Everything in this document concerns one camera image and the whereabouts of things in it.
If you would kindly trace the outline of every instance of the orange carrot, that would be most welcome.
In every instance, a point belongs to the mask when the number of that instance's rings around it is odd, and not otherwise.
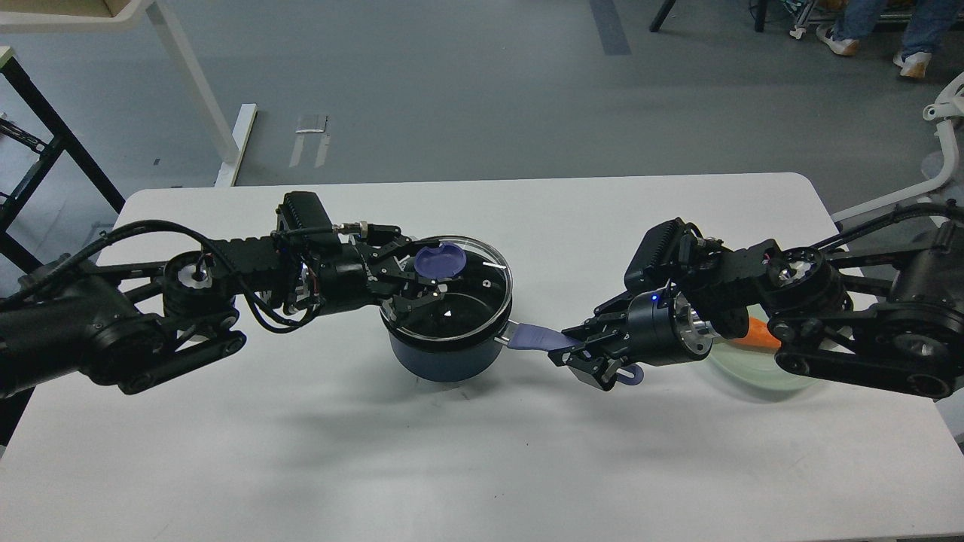
[[[741,346],[753,346],[755,348],[767,348],[777,350],[780,348],[780,340],[773,337],[766,329],[766,322],[750,316],[750,331],[742,339],[732,339],[733,343]]]

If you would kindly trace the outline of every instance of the table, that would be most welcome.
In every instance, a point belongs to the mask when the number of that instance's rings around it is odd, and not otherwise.
[[[795,174],[148,190],[119,224],[212,237],[274,226],[288,190],[336,222],[459,233],[513,268],[514,319],[575,325],[622,290],[642,234],[677,215],[784,247],[835,230]],[[127,240],[102,263],[193,250]],[[821,382],[763,395],[707,364],[603,393],[538,352],[461,385],[393,358],[377,310],[128,397],[74,374],[37,388],[0,461],[10,540],[831,540],[964,532],[964,457],[924,398]]]

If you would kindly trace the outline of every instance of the white sneaker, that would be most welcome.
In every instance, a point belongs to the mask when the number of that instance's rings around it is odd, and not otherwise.
[[[914,53],[907,58],[903,58],[902,52],[894,55],[894,64],[900,67],[901,77],[924,79],[924,72],[927,71],[928,63],[930,63],[930,53]]]
[[[833,23],[817,26],[817,39],[826,43],[834,54],[842,57],[852,57],[857,54],[857,47],[860,46],[860,40],[835,40]]]

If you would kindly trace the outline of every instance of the screw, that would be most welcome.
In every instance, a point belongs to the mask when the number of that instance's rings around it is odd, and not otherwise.
[[[796,337],[796,332],[787,322],[777,322],[773,324],[773,337],[784,342],[790,342]]]

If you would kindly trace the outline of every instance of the blue silicone handle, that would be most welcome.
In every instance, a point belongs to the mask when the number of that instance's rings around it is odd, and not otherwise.
[[[579,344],[578,340],[566,337],[555,330],[532,324],[519,324],[519,327],[516,328],[516,334],[509,339],[506,346],[513,350],[544,350],[549,352],[550,350],[568,348],[577,344]]]

